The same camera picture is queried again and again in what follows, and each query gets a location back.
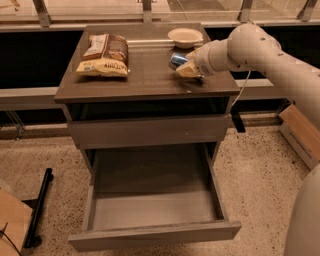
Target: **small white bowl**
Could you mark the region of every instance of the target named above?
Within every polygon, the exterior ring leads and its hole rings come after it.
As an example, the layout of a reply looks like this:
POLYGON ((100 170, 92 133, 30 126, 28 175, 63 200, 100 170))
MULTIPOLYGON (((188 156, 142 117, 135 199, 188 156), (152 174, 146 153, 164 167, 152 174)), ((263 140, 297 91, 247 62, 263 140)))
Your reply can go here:
POLYGON ((198 30, 190 28, 177 28, 168 33, 168 37, 175 43, 176 47, 189 49, 196 43, 202 41, 202 34, 198 30))

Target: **speckled floor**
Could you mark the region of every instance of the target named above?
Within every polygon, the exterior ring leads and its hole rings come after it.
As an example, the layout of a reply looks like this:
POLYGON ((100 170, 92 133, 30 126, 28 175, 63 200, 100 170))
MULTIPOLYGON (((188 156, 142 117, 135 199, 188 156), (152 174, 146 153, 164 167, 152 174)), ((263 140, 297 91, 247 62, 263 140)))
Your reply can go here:
POLYGON ((39 223, 42 244, 23 255, 282 255, 291 207, 309 173, 279 132, 279 126, 229 129, 215 163, 217 179, 230 220, 242 228, 234 240, 179 244, 152 248, 78 253, 69 234, 82 226, 89 172, 65 127, 28 128, 22 140, 12 131, 0 131, 0 186, 19 199, 37 196, 46 168, 53 169, 39 223))

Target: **cabinet top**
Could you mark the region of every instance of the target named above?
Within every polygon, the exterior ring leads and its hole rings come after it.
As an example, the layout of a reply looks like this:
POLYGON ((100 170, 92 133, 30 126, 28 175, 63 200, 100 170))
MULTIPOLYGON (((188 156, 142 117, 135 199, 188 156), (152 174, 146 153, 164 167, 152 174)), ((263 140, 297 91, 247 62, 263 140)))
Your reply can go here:
POLYGON ((169 68, 173 53, 186 54, 193 50, 178 49, 168 39, 168 32, 179 27, 197 29, 203 34, 203 43, 210 41, 198 23, 88 26, 60 83, 55 101, 90 103, 237 95, 239 88, 229 72, 218 73, 201 82, 182 78, 169 68), (75 73, 89 47, 89 35, 102 33, 119 34, 127 39, 130 70, 127 78, 89 77, 75 73))

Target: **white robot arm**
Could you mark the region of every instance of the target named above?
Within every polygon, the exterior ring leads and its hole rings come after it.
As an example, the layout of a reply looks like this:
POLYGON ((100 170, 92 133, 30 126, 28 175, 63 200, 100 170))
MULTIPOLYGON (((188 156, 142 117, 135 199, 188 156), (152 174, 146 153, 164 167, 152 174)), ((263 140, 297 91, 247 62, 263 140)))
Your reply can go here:
MULTIPOLYGON (((320 70, 281 50, 262 28, 244 24, 228 39, 205 44, 177 68, 182 76, 256 70, 279 87, 286 98, 320 130, 320 70)), ((305 179, 296 198, 287 234, 285 256, 320 255, 320 164, 305 179)))
MULTIPOLYGON (((283 52, 262 28, 240 25, 228 39, 207 43, 187 57, 204 76, 224 70, 259 71, 320 130, 320 70, 283 52)), ((177 68, 182 76, 184 67, 177 68)))

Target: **bag of chips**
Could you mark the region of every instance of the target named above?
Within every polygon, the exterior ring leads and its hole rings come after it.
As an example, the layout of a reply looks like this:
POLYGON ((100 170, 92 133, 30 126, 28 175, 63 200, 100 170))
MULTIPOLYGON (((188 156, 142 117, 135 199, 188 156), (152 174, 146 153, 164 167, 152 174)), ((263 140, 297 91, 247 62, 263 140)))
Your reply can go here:
POLYGON ((119 35, 90 36, 90 48, 83 55, 76 73, 86 76, 128 76, 128 43, 119 35))

